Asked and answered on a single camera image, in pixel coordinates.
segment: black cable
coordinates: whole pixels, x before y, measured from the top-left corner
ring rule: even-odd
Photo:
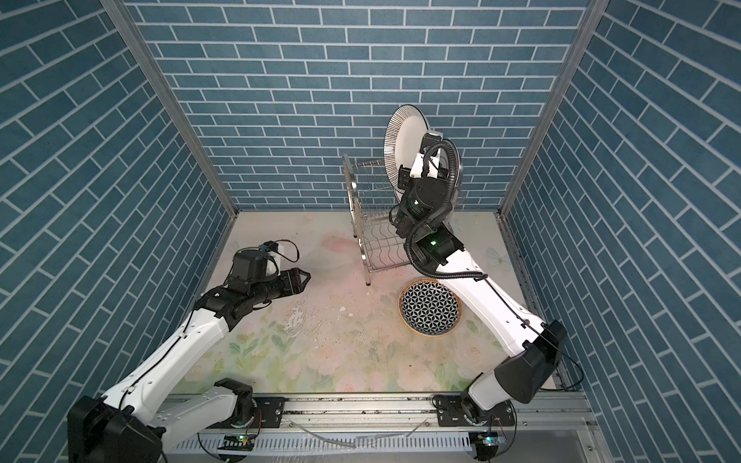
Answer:
[[[391,213],[394,209],[396,209],[399,205],[392,206],[391,209],[388,210],[388,223],[393,224],[393,220],[391,220]]]
[[[535,334],[537,334],[538,336],[540,336],[540,333],[538,333],[538,331],[535,328],[533,328],[532,326],[530,326],[529,323],[527,323],[521,316],[519,316],[519,314],[517,312],[515,312],[515,310],[502,297],[502,295],[499,294],[499,291],[497,291],[496,288],[494,286],[492,286],[492,284],[488,280],[484,280],[484,281],[486,282],[486,284],[489,285],[489,287],[494,292],[494,294],[496,294],[499,297],[499,299],[501,299],[502,302],[504,302],[504,305],[507,306],[507,308],[510,310],[510,312],[512,312],[515,315],[515,317],[517,317],[522,322],[523,325],[525,325],[526,327],[530,328]],[[551,336],[553,336],[554,338],[556,337],[548,328],[543,327],[543,330],[544,331],[548,331],[551,334]],[[545,338],[544,336],[542,336],[542,337],[543,337],[543,339],[547,343],[549,343],[552,346],[553,349],[559,351],[562,356],[564,356],[567,359],[571,360],[571,363],[573,363],[574,365],[576,365],[577,368],[579,368],[579,373],[580,373],[580,376],[581,377],[579,378],[579,381],[577,381],[577,382],[575,382],[573,384],[570,384],[568,386],[561,387],[559,389],[543,389],[543,388],[541,388],[541,390],[547,390],[547,391],[563,391],[564,390],[565,391],[565,390],[569,390],[569,389],[571,389],[573,387],[576,387],[579,384],[582,384],[582,382],[584,381],[584,378],[585,378],[584,368],[582,368],[582,365],[580,365],[579,362],[577,362],[576,360],[572,359],[571,356],[569,356],[566,352],[564,352],[563,350],[560,350],[558,348],[558,346],[556,346],[554,343],[552,343],[551,341],[549,341],[547,338]]]
[[[512,401],[510,401],[510,407],[512,407],[512,413],[514,414],[514,431],[512,431],[512,440],[510,441],[510,444],[507,446],[507,448],[504,449],[503,452],[496,454],[492,458],[496,458],[497,456],[502,456],[505,453],[509,452],[509,450],[514,445],[514,439],[517,437],[517,409],[514,406],[512,406]]]
[[[448,157],[448,179],[447,187],[445,189],[445,195],[443,196],[442,203],[440,206],[432,212],[429,212],[424,218],[420,219],[409,231],[406,240],[404,241],[404,251],[407,254],[409,262],[414,267],[414,270],[420,272],[422,275],[428,278],[435,278],[438,280],[446,279],[460,279],[460,278],[473,278],[476,280],[485,279],[487,276],[483,272],[452,272],[452,273],[439,273],[439,272],[428,272],[416,261],[416,256],[412,251],[412,241],[416,232],[433,221],[440,214],[445,212],[445,209],[450,205],[451,199],[453,198],[453,192],[456,188],[456,182],[458,179],[458,150],[455,145],[447,139],[442,140],[430,148],[427,153],[431,152],[432,149],[438,150],[442,148],[445,151],[445,155]]]
[[[203,449],[204,452],[208,453],[209,455],[211,455],[213,458],[219,460],[220,462],[223,462],[224,461],[221,458],[219,458],[218,456],[216,456],[213,453],[211,453],[208,450],[206,450],[206,447],[203,446],[203,442],[201,442],[201,433],[196,433],[196,436],[198,437],[198,445],[201,446],[201,448]]]
[[[260,310],[266,308],[268,305],[273,304],[273,301],[268,301],[267,304],[263,305],[262,307],[252,307],[252,310]]]
[[[293,247],[295,247],[295,248],[296,248],[296,260],[295,260],[295,261],[293,261],[293,260],[289,259],[288,257],[286,257],[286,256],[282,255],[282,254],[281,254],[281,253],[279,253],[278,251],[275,251],[275,254],[278,254],[278,255],[279,255],[279,256],[281,256],[281,257],[282,257],[283,259],[285,259],[285,260],[287,260],[287,261],[289,261],[289,262],[293,262],[293,263],[296,263],[296,262],[298,262],[298,261],[299,261],[299,259],[301,258],[301,253],[299,252],[299,247],[298,247],[298,246],[296,246],[296,243],[292,242],[292,241],[291,241],[290,239],[277,239],[277,240],[276,240],[275,242],[276,242],[276,243],[280,243],[280,242],[287,242],[287,243],[291,243],[291,244],[293,245]]]

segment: wire rack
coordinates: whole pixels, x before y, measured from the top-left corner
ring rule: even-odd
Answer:
[[[396,195],[386,176],[383,159],[352,162],[343,156],[345,183],[350,199],[353,234],[358,238],[360,257],[365,264],[365,283],[371,285],[371,273],[409,263],[404,240],[388,221],[396,206]]]

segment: blue tile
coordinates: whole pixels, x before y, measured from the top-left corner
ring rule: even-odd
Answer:
[[[542,26],[547,10],[504,10],[499,26]]]
[[[693,210],[677,221],[721,269],[730,273],[741,266],[741,257]]]
[[[205,58],[200,44],[159,44],[165,58]]]
[[[654,260],[656,260],[659,267],[664,271],[666,276],[674,283],[674,286],[679,289],[679,292],[684,297],[689,297],[699,290],[698,286],[694,281],[692,281],[687,272],[679,265],[679,262],[669,253],[667,248],[659,240],[653,240],[646,248],[654,257]],[[662,297],[662,300],[666,303],[669,300],[669,297]]]
[[[693,252],[684,258],[687,268],[697,278],[700,284],[708,291],[708,294],[723,307],[729,317],[738,319],[741,310],[738,309],[741,297],[738,292],[728,284],[699,252]]]
[[[252,27],[248,26],[171,26],[175,31],[178,40],[182,41],[232,41],[232,42],[249,42],[255,41],[252,34]],[[285,34],[284,41],[299,41],[299,31],[293,27],[255,27],[255,34],[260,41],[277,41],[276,36]],[[172,40],[172,39],[149,39],[147,40]]]
[[[630,55],[636,49],[640,37],[620,24],[613,24],[607,35],[607,40]]]
[[[614,125],[664,176],[678,171],[681,164],[624,113],[618,114]]]
[[[677,65],[669,76],[669,80],[697,99],[705,95],[708,88],[715,82],[714,78],[684,61]]]
[[[521,29],[518,44],[570,44],[576,29]]]
[[[74,20],[74,15],[65,3],[47,4],[0,20],[0,49],[31,39],[48,30]]]
[[[374,26],[401,26],[404,24],[404,10],[371,8],[370,23]]]
[[[701,344],[707,344],[709,342],[712,342],[712,341],[708,339],[706,343],[698,342],[698,347]],[[723,375],[726,372],[722,371],[721,374],[719,374],[719,379],[721,379],[723,385],[726,386],[726,388],[728,389],[727,384],[730,384],[732,387],[735,386],[735,384],[731,382],[732,375],[735,372],[733,371],[733,367],[731,367],[730,365],[725,368],[731,368],[731,371],[728,371],[729,378],[725,380]],[[731,397],[733,398],[734,401],[737,400],[738,398],[737,390],[731,389],[728,392],[731,394]],[[734,439],[738,439],[740,436],[739,436],[739,430],[738,430],[737,425],[741,422],[741,416],[736,411],[736,408],[734,407],[734,403],[731,400],[729,400],[726,393],[723,391],[723,389],[720,388],[718,384],[711,384],[709,386],[703,387],[702,393],[705,395],[710,405],[715,409],[715,412],[718,414],[718,417],[720,418],[721,422],[729,426],[731,436]]]
[[[739,143],[741,143],[741,133],[738,133],[729,126],[721,129],[720,132],[718,132],[718,134],[710,141],[710,145],[713,148],[718,150],[736,165],[741,164],[741,156],[737,149]]]
[[[75,104],[66,94],[57,93],[21,117],[21,122],[31,132],[39,133],[54,124],[57,120],[62,119],[74,107]]]
[[[678,61],[677,58],[646,40],[638,46],[634,57],[662,76],[668,76]]]
[[[709,153],[683,130],[678,130],[667,145],[708,181],[715,181],[728,169],[725,162]]]
[[[516,39],[514,29],[476,29],[473,33],[474,44],[513,44]]]
[[[12,124],[3,130],[4,142],[8,143],[8,140],[10,140],[8,149],[13,149],[26,141],[27,137],[19,131],[20,126],[17,124]],[[70,140],[70,136],[59,126],[56,126],[26,146],[26,148],[14,156],[14,159],[24,169],[28,171],[35,170]]]
[[[687,205],[653,169],[644,170],[638,179],[672,216],[678,214]]]
[[[121,85],[113,85],[68,117],[63,125],[73,134],[78,135],[86,130],[95,120],[111,110],[126,96]]]
[[[327,58],[329,59],[368,59],[368,47],[353,45],[328,45]]]
[[[57,32],[48,37],[32,43],[33,52],[43,61],[49,63],[70,51],[72,47],[64,40],[61,33]]]
[[[147,22],[190,22],[185,7],[141,5],[139,11]]]
[[[735,347],[741,346],[741,337],[739,333],[733,328],[733,325],[728,323],[726,317],[723,316],[722,311],[719,310],[713,302],[705,294],[700,295],[690,302],[690,305],[694,309],[697,316],[705,322],[711,333],[713,333],[717,339],[723,340],[725,351],[728,355],[738,363],[740,358],[740,352]]]
[[[26,83],[41,98],[57,90],[63,84],[80,77],[102,60],[98,50],[91,45],[30,77]]]
[[[498,10],[456,10],[453,18],[454,26],[496,26],[499,21]],[[409,12],[407,12],[407,24],[409,23]]]
[[[682,359],[682,363],[687,368],[690,376],[696,381],[701,382],[710,379],[710,372],[700,361],[699,356],[692,348],[691,344],[678,329],[674,320],[668,314],[663,314],[656,318],[656,324],[664,333],[669,344],[674,348],[674,352]]]
[[[425,63],[426,76],[462,76],[465,63]]]
[[[674,22],[672,20],[645,8],[639,8],[631,22],[631,26],[635,29],[659,42],[663,41],[667,34],[669,34],[669,30],[673,25]]]
[[[735,217],[735,211],[689,170],[685,169],[680,172],[672,184],[687,196],[695,207],[703,211],[715,225],[723,225]]]
[[[666,45],[704,64],[736,83],[741,83],[741,50],[678,24],[666,39]]]
[[[602,88],[609,91],[615,84],[615,76],[612,75],[605,67],[599,63],[592,64],[592,68],[589,70],[589,76]]]
[[[422,29],[348,28],[348,42],[358,44],[423,44],[425,35]]]
[[[664,2],[661,9],[677,18],[702,26],[716,6],[717,2],[713,0],[675,0]]]
[[[219,7],[188,7],[193,22],[219,23],[226,22],[224,13]]]
[[[236,49],[242,58],[280,58],[280,46],[270,44],[237,44]]]
[[[175,40],[172,30],[168,26],[138,24],[137,27],[142,32],[144,39],[148,41]]]
[[[620,21],[629,24],[636,12],[636,5],[626,0],[613,0],[605,10],[610,16],[618,18]]]
[[[741,8],[729,4],[722,4],[708,23],[708,30],[734,41],[741,41],[741,33],[736,27],[741,21]]]
[[[0,93],[0,121],[9,119],[35,102],[36,98],[21,84],[5,90]]]
[[[242,8],[230,8],[234,11],[242,11]],[[270,24],[273,21],[270,19],[270,11],[267,8],[257,8],[257,10],[265,10],[264,19],[262,11],[259,14],[259,20],[253,21],[252,14],[240,13],[245,23],[251,22],[264,22]],[[319,10],[316,8],[273,8],[273,16],[275,17],[276,24],[320,24]],[[329,22],[325,17],[324,24],[335,24]]]
[[[427,38],[429,44],[469,44],[471,29],[430,29]]]
[[[119,79],[128,70],[129,65],[123,56],[117,56],[95,70],[93,75],[98,79],[98,82],[100,82],[101,85],[108,85],[109,83]]]
[[[522,87],[521,77],[491,77],[484,79],[484,90],[519,90]]]
[[[103,23],[100,22],[97,16],[93,16],[64,29],[64,34],[75,48],[79,48],[81,45],[93,41],[105,33],[105,27],[103,27]]]
[[[306,63],[309,74],[330,74],[342,75],[348,74],[348,64],[340,61],[309,61]]]
[[[672,121],[654,109],[653,106],[649,106],[639,120],[661,140],[666,140],[677,128]]]
[[[741,123],[741,93],[728,85],[718,82],[703,102],[732,122]]]
[[[577,26],[582,18],[581,10],[552,10],[546,26]]]
[[[608,67],[630,84],[638,82],[641,74],[643,74],[643,69],[638,64],[635,64],[621,53],[613,54]]]
[[[618,54],[615,53],[615,48],[611,44],[607,43],[597,36],[592,37],[592,39],[589,41],[587,50],[589,51],[589,53],[593,54],[595,58],[606,64],[610,61],[610,58],[613,55]]]
[[[474,65],[469,64],[466,72],[470,74]],[[561,63],[511,63],[509,66],[508,76],[557,76]]]

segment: gold rim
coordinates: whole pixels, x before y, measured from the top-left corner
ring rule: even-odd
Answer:
[[[450,290],[449,287],[447,287],[444,284],[438,282],[434,278],[418,278],[416,280],[413,280],[412,282],[407,283],[407,285],[404,286],[404,289],[402,290],[401,294],[399,294],[399,316],[402,317],[402,322],[404,322],[404,326],[406,326],[407,328],[409,328],[409,330],[411,330],[412,333],[419,334],[420,336],[424,336],[425,338],[442,338],[446,334],[452,333],[453,330],[455,330],[456,327],[458,326],[458,323],[460,323],[460,321],[461,321],[461,316],[462,316],[462,312],[463,312],[463,307],[462,307],[462,304],[461,304],[461,299],[458,297],[457,294],[455,294],[453,291],[451,291],[451,294],[453,294],[453,297],[456,298],[456,302],[457,302],[457,305],[458,305],[458,319],[456,320],[456,323],[453,325],[453,327],[450,328],[450,330],[444,332],[443,334],[434,334],[434,335],[420,333],[419,331],[415,330],[414,328],[412,328],[407,323],[407,319],[404,317],[404,310],[402,309],[402,303],[403,303],[403,300],[404,300],[404,295],[406,294],[407,290],[410,287],[412,287],[413,284],[423,283],[423,282],[437,283],[440,286],[443,286],[445,289]]]

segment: wire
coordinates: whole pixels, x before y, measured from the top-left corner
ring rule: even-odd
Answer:
[[[515,312],[515,310],[514,310],[514,309],[513,309],[513,308],[512,308],[512,307],[511,307],[511,306],[509,305],[509,303],[508,303],[508,302],[507,302],[507,301],[506,301],[506,300],[505,300],[505,299],[504,299],[504,298],[502,297],[502,295],[501,295],[501,294],[499,294],[499,291],[497,291],[497,290],[496,290],[496,288],[495,288],[494,286],[492,286],[492,284],[491,284],[491,283],[489,282],[489,280],[487,280],[487,279],[486,279],[486,280],[484,280],[484,281],[486,282],[486,284],[488,284],[488,285],[489,285],[489,287],[491,288],[491,290],[492,290],[492,291],[493,291],[493,292],[494,292],[494,293],[495,293],[495,294],[496,294],[496,295],[497,295],[497,296],[499,297],[499,299],[501,299],[501,300],[502,300],[502,302],[504,302],[505,306],[507,306],[507,308],[508,308],[508,309],[510,310],[510,312],[512,312],[512,313],[513,313],[513,314],[515,315],[515,317],[517,317],[517,318],[518,318],[518,319],[519,319],[519,320],[520,320],[520,321],[522,322],[522,324],[523,324],[523,325],[525,325],[526,327],[530,328],[530,329],[531,329],[531,330],[532,330],[532,331],[533,331],[533,332],[534,332],[535,334],[537,334],[538,336],[541,336],[541,334],[540,334],[540,333],[538,333],[538,331],[537,331],[537,330],[536,330],[535,328],[533,328],[532,326],[530,326],[530,324],[529,324],[529,323],[527,323],[527,322],[526,322],[526,321],[525,321],[525,320],[524,320],[524,319],[523,319],[523,318],[522,318],[521,316],[519,316],[519,314],[518,314],[517,312]],[[555,336],[555,335],[553,334],[553,332],[552,332],[552,331],[550,331],[550,330],[549,330],[548,328],[544,327],[544,328],[543,328],[543,330],[544,330],[544,331],[548,331],[548,332],[549,332],[549,333],[551,334],[551,336],[553,336],[553,337],[556,337],[556,336]],[[562,391],[562,390],[569,390],[569,389],[571,389],[571,388],[573,388],[573,387],[576,387],[576,386],[578,386],[579,384],[582,384],[582,382],[584,381],[584,378],[585,378],[585,374],[584,374],[584,368],[582,368],[582,365],[580,365],[580,364],[579,364],[579,362],[577,362],[576,360],[572,359],[572,358],[571,358],[571,356],[569,356],[569,355],[568,355],[568,354],[567,354],[566,352],[564,352],[563,350],[560,350],[560,349],[558,348],[558,346],[556,346],[556,345],[555,345],[554,343],[552,343],[551,341],[549,341],[549,340],[548,340],[547,338],[545,338],[544,336],[541,336],[541,337],[543,337],[543,339],[544,339],[544,340],[545,340],[545,341],[546,341],[547,343],[549,343],[549,344],[551,345],[551,347],[552,347],[553,349],[555,349],[555,350],[559,351],[559,352],[561,353],[561,355],[562,355],[562,356],[564,356],[564,357],[566,357],[567,359],[571,360],[571,363],[573,363],[573,364],[574,364],[574,365],[575,365],[575,366],[576,366],[577,368],[579,368],[579,375],[580,375],[579,381],[577,381],[577,382],[575,382],[575,383],[573,383],[573,384],[570,384],[570,385],[568,385],[568,386],[564,386],[564,387],[561,387],[561,388],[558,388],[558,389],[542,389],[542,388],[541,388],[541,390],[551,390],[551,391]]]
[[[277,240],[276,240],[275,242],[276,242],[276,243],[280,243],[280,242],[287,242],[287,243],[291,243],[291,244],[293,245],[293,247],[295,247],[295,248],[296,248],[296,260],[295,260],[295,261],[294,261],[294,260],[291,260],[291,259],[289,259],[288,257],[286,257],[286,256],[282,255],[281,253],[279,253],[278,251],[274,251],[274,252],[275,252],[275,254],[278,254],[278,255],[279,255],[279,256],[281,256],[281,257],[282,257],[283,259],[285,259],[285,260],[287,260],[287,261],[289,261],[289,262],[293,262],[293,263],[296,263],[296,262],[298,262],[298,261],[299,261],[299,259],[301,258],[301,253],[299,252],[299,247],[298,247],[298,246],[296,246],[296,243],[292,242],[292,241],[291,241],[290,239],[277,239]]]
[[[262,429],[262,410],[260,410],[260,421],[257,422],[257,434],[255,434],[254,439],[257,439],[260,435],[260,430]]]
[[[496,458],[497,456],[502,456],[505,453],[509,452],[509,450],[514,445],[514,439],[517,437],[517,409],[512,406],[512,401],[509,401],[509,402],[510,402],[510,407],[512,407],[512,413],[514,414],[514,431],[512,431],[512,440],[510,441],[510,444],[507,446],[507,448],[504,449],[503,452],[496,454],[491,459]]]
[[[394,209],[396,209],[399,205],[392,206],[391,209],[388,210],[388,223],[393,224],[393,220],[391,219],[391,213]]]
[[[267,304],[263,305],[262,307],[252,307],[252,310],[260,310],[266,308],[268,305],[273,304],[273,301],[268,301]]]
[[[198,445],[201,446],[201,448],[203,449],[204,452],[208,453],[209,455],[211,455],[212,458],[215,458],[215,459],[219,460],[220,462],[223,462],[224,461],[221,458],[219,458],[218,456],[216,456],[213,453],[211,453],[208,450],[206,450],[206,447],[203,446],[203,442],[201,442],[201,433],[196,433],[196,436],[198,437]]]

